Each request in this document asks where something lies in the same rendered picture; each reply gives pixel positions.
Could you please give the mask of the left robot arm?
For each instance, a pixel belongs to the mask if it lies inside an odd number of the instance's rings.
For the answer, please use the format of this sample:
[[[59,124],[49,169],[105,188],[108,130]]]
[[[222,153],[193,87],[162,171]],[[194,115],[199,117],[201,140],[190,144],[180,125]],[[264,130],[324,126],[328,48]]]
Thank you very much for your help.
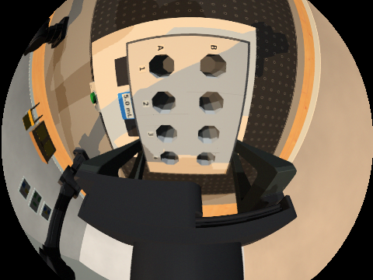
[[[55,48],[64,37],[64,29],[66,26],[67,18],[68,17],[65,16],[59,23],[55,23],[54,26],[49,26],[49,22],[51,19],[48,18],[42,25],[42,27],[39,28],[33,39],[30,41],[28,47],[25,50],[24,56],[26,56],[30,52],[35,51],[44,43],[52,43],[51,49]]]

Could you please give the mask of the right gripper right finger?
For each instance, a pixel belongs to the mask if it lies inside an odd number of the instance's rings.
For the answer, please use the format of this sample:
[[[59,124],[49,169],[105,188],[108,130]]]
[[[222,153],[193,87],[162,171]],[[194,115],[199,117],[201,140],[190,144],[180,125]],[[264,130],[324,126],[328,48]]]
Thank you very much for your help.
[[[253,185],[244,173],[238,154],[257,170]],[[263,196],[282,192],[297,173],[293,163],[238,139],[230,164],[238,213],[250,211]]]

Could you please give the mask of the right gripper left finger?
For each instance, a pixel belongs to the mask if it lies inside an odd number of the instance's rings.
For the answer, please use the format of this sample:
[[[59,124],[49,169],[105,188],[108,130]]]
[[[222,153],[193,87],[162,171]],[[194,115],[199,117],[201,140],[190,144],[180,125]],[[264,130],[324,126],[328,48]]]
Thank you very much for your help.
[[[79,169],[119,177],[119,169],[136,154],[138,155],[128,178],[142,180],[145,168],[145,156],[142,152],[141,141],[139,139],[86,160]]]

